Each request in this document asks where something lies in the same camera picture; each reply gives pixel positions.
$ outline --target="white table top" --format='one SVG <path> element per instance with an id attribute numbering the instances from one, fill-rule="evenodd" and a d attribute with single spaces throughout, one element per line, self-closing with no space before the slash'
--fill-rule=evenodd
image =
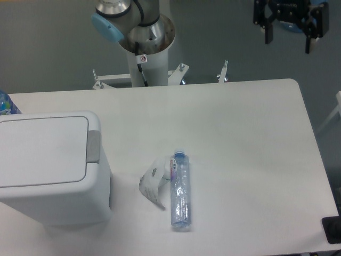
<path id="1" fill-rule="evenodd" d="M 276 255 L 340 249 L 337 215 L 298 84 L 290 79 L 11 95 L 23 113 L 92 110 L 114 178 L 107 223 L 43 227 L 0 204 L 1 255 Z M 191 161 L 192 229 L 139 192 L 157 156 Z"/>

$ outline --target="blue bottle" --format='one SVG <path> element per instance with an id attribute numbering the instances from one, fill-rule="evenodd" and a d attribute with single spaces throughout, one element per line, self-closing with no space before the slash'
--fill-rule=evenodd
<path id="1" fill-rule="evenodd" d="M 0 90 L 0 115 L 21 114 L 10 96 Z"/>
<path id="2" fill-rule="evenodd" d="M 190 161 L 184 150 L 176 150 L 170 159 L 170 214 L 176 228 L 191 224 Z"/>

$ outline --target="metal bracket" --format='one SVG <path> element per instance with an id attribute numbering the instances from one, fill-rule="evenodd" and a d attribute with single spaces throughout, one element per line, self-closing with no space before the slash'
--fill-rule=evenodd
<path id="1" fill-rule="evenodd" d="M 181 63 L 176 70 L 168 71 L 168 85 L 186 84 L 183 77 L 187 73 L 189 68 L 189 66 Z M 96 76 L 96 72 L 94 69 L 93 73 L 95 78 L 95 84 L 92 87 L 93 89 L 115 89 L 115 87 L 108 84 L 115 85 L 131 82 L 130 74 Z"/>

